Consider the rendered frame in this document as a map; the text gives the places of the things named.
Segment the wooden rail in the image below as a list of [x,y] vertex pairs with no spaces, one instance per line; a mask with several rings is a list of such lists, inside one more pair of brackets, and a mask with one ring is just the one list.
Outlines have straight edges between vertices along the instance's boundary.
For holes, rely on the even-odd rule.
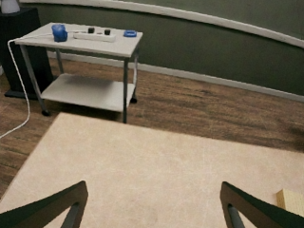
[[277,207],[304,217],[304,199],[302,194],[281,189],[276,193]]

